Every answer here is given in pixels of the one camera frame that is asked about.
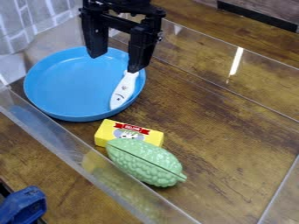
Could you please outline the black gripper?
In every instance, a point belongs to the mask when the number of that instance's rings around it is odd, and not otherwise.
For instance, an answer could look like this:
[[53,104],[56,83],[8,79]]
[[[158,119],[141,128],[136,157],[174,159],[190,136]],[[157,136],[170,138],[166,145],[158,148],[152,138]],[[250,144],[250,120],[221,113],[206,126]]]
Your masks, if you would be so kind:
[[[140,23],[113,16],[126,13],[144,15]],[[160,38],[162,9],[150,0],[82,0],[78,8],[81,30],[88,56],[94,59],[108,51],[108,28],[129,33],[126,71],[136,73],[149,65],[154,45]]]

